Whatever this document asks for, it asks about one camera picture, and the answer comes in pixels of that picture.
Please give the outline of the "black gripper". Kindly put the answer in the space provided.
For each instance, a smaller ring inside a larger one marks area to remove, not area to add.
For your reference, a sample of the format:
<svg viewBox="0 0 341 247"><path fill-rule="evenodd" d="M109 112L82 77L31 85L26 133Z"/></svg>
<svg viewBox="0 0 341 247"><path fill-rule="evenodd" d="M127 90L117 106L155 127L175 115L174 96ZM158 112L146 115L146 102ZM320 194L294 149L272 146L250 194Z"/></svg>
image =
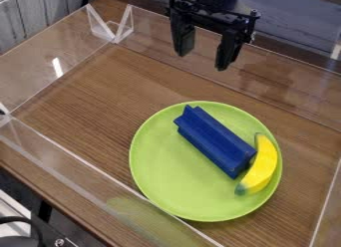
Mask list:
<svg viewBox="0 0 341 247"><path fill-rule="evenodd" d="M214 66L224 71L237 59L242 42L253 41L261 14L242 0L170 0L169 16L173 47L181 57L194 48L195 27L222 34Z"/></svg>

